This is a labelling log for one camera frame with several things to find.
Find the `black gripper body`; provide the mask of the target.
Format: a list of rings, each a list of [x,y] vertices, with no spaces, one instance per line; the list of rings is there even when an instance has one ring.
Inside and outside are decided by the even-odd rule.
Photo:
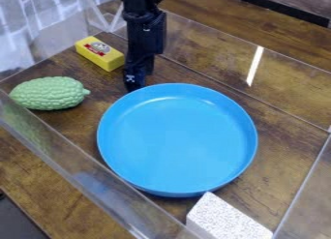
[[[160,54],[165,47],[167,14],[157,8],[163,0],[121,0],[131,52]]]

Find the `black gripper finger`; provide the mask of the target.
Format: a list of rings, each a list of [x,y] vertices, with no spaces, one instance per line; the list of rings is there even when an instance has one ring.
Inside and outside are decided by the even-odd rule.
[[[129,55],[125,59],[123,81],[128,92],[145,86],[145,57]]]
[[[153,61],[155,61],[155,54],[151,54],[145,58],[145,75],[152,75],[153,72]]]

